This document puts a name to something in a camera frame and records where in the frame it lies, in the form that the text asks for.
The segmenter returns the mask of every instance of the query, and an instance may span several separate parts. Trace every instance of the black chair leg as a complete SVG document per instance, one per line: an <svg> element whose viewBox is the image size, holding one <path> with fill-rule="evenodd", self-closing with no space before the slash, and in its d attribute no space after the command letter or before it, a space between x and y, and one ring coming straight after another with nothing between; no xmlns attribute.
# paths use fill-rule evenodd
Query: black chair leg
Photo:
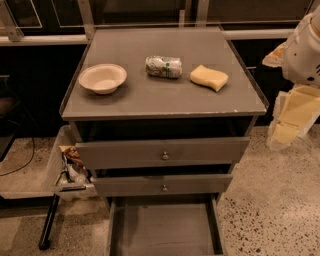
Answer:
<svg viewBox="0 0 320 256"><path fill-rule="evenodd" d="M59 199L60 197L56 194L54 194L51 205L49 207L49 211L47 214L46 222L44 224L40 242L39 242L39 249L40 250L47 250L50 247L50 241L49 241L49 236L50 236L50 231L52 227L52 223L56 214L56 210L58 208L59 204Z"/></svg>

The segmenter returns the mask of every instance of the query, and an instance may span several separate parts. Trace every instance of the ceramic bowl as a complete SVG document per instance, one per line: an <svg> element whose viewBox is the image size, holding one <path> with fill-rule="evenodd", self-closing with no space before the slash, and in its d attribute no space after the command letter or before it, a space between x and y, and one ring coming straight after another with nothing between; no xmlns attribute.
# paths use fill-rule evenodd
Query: ceramic bowl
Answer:
<svg viewBox="0 0 320 256"><path fill-rule="evenodd" d="M127 72L115 64L99 64L85 69L79 76L79 83L97 94L114 92L127 78Z"/></svg>

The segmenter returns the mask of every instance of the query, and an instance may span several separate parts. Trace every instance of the aluminum can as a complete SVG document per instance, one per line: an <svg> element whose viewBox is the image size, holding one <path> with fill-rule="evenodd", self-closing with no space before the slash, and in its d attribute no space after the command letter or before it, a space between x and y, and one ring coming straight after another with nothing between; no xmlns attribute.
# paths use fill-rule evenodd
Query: aluminum can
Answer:
<svg viewBox="0 0 320 256"><path fill-rule="evenodd" d="M178 78L182 63L180 58L153 55L146 58L146 71L152 76Z"/></svg>

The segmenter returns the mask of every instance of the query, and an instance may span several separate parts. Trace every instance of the drawer knob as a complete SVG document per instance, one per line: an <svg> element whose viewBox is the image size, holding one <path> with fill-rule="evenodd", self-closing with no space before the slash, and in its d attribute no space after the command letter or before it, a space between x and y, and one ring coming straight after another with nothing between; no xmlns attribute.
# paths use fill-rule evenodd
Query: drawer knob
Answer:
<svg viewBox="0 0 320 256"><path fill-rule="evenodd" d="M163 191L163 192L167 192L167 191L168 191L167 185L163 185L163 186L162 186L162 191Z"/></svg>
<svg viewBox="0 0 320 256"><path fill-rule="evenodd" d="M164 161L169 160L169 155L168 155L167 151L163 152L161 159Z"/></svg>

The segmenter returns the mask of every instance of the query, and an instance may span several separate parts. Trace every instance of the sponge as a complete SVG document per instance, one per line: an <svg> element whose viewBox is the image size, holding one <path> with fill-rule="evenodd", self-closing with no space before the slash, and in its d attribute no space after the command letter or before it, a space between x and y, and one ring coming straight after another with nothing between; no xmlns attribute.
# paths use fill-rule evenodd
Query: sponge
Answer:
<svg viewBox="0 0 320 256"><path fill-rule="evenodd" d="M214 69L198 66L190 74L190 80L196 84L210 87L218 92L228 81L228 75Z"/></svg>

